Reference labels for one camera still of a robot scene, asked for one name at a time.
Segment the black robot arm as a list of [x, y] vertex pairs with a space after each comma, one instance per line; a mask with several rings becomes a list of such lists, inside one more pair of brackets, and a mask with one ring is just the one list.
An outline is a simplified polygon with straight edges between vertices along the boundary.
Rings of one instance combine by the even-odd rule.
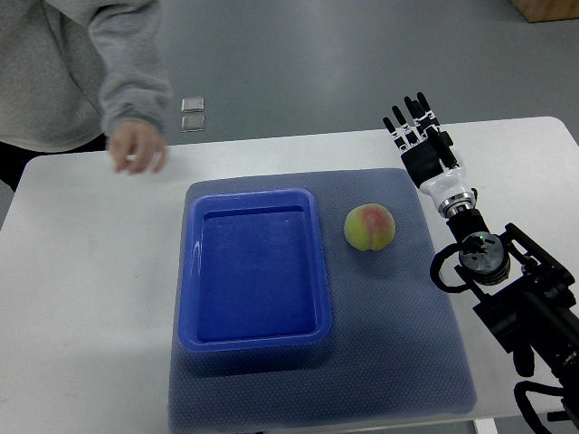
[[506, 353], [522, 381], [514, 396], [535, 433], [546, 433], [530, 392], [558, 397], [563, 408], [550, 421], [578, 421], [578, 318], [572, 274], [515, 224], [496, 234], [477, 208], [478, 192], [464, 181], [453, 141], [422, 93], [406, 97], [406, 114], [393, 106], [384, 126], [414, 185], [431, 197], [455, 240], [435, 254], [434, 285], [448, 293], [470, 291], [473, 308]]

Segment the person's bare hand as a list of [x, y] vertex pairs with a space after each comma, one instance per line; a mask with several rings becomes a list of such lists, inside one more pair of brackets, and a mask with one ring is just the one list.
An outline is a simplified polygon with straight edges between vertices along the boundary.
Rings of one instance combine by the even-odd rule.
[[123, 121], [109, 138], [107, 150], [116, 173], [158, 173], [166, 165], [166, 141], [155, 127], [145, 122]]

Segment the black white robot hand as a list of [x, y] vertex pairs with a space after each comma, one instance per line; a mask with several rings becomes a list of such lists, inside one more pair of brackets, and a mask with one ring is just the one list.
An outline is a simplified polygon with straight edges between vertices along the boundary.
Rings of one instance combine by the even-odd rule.
[[403, 165], [414, 185], [421, 193], [431, 197], [437, 211], [474, 209], [475, 190], [465, 184], [465, 170], [452, 153], [451, 137], [446, 131], [441, 131], [439, 119], [427, 98], [418, 92], [416, 99], [405, 96], [403, 101], [422, 141], [419, 141], [398, 106], [392, 106], [392, 112], [404, 137], [390, 118], [384, 117], [383, 123], [400, 151]]

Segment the grey sweatshirt sleeve forearm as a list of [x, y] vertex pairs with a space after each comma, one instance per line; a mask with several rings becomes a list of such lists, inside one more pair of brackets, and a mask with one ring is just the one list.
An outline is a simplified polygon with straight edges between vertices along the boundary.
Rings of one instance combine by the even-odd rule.
[[171, 97], [166, 67], [157, 49], [158, 1], [99, 3], [88, 27], [105, 65], [100, 87], [101, 124], [112, 136], [124, 121], [161, 130]]

